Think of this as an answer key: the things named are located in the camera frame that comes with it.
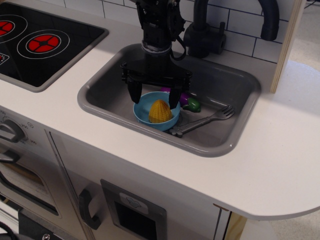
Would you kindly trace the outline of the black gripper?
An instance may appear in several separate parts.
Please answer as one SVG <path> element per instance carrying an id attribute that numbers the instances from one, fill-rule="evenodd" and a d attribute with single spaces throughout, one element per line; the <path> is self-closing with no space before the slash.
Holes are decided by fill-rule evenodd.
<path id="1" fill-rule="evenodd" d="M 139 51 L 125 58 L 121 63 L 122 79 L 127 83 L 131 100 L 138 104 L 142 84 L 170 88 L 169 107 L 175 109 L 182 91 L 188 91 L 192 72 L 175 64 L 170 54 L 152 55 Z"/>

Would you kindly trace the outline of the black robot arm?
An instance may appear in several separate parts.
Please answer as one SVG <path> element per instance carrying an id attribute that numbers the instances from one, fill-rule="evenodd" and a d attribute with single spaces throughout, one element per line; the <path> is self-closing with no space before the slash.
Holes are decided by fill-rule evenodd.
<path id="1" fill-rule="evenodd" d="M 180 13 L 178 0 L 136 0 L 135 2 L 143 39 L 143 57 L 121 64 L 122 80 L 127 84 L 131 100 L 139 103 L 143 85 L 169 88 L 169 107 L 174 109 L 182 92 L 190 87 L 192 73 L 178 65 L 186 56 L 175 57 L 172 43 L 184 42 L 180 34 L 184 32 L 185 20 Z"/>

